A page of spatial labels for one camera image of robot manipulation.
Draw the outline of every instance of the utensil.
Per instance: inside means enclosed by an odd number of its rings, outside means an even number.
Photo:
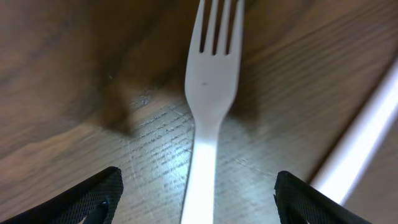
[[[226,53],[231,0],[224,1],[217,50],[213,55],[218,0],[213,0],[200,52],[205,0],[199,3],[188,53],[185,96],[195,120],[195,139],[181,224],[213,223],[216,151],[221,123],[235,99],[241,62],[244,0],[239,0]]]
[[[354,120],[311,186],[342,205],[398,115],[398,60]]]

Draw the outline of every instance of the tabletop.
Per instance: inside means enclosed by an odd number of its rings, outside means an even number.
[[[0,221],[116,166],[124,192],[113,223],[179,222],[197,6],[0,0]],[[246,0],[215,223],[279,222],[277,173],[310,180],[396,56],[397,34],[395,0]],[[397,135],[395,124],[345,205],[370,222],[397,219]]]

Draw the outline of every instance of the fork tine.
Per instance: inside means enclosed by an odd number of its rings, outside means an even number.
[[[244,0],[239,0],[238,5],[236,6],[231,46],[229,47],[230,54],[235,54],[239,56],[241,55],[241,49],[242,49],[243,14],[244,14]]]
[[[213,54],[213,42],[214,42],[214,32],[216,29],[217,7],[218,7],[218,0],[213,0],[213,2],[211,3],[210,18],[206,33],[205,50],[203,51],[210,54]]]
[[[195,50],[195,52],[200,51],[200,40],[201,40],[201,29],[203,24],[203,14],[205,12],[205,0],[200,0],[197,18],[195,19],[195,25],[192,31],[191,44],[189,51]]]
[[[226,38],[228,36],[229,11],[231,10],[231,0],[224,1],[223,18],[221,19],[220,34],[218,36],[217,54],[225,54]]]

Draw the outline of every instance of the white fork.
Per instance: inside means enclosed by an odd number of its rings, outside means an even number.
[[[217,51],[213,55],[218,0],[213,0],[200,52],[205,0],[199,3],[185,76],[185,96],[195,120],[195,140],[181,224],[213,223],[218,132],[238,88],[243,36],[244,0],[236,6],[229,54],[226,54],[231,0],[224,0]]]

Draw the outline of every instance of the fork head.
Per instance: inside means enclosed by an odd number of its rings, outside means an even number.
[[[200,0],[188,53],[185,96],[196,123],[221,124],[238,89],[243,38],[244,0],[239,0],[226,53],[231,0],[224,0],[217,50],[213,55],[218,0],[213,0],[206,32],[205,48],[200,52],[205,0]]]

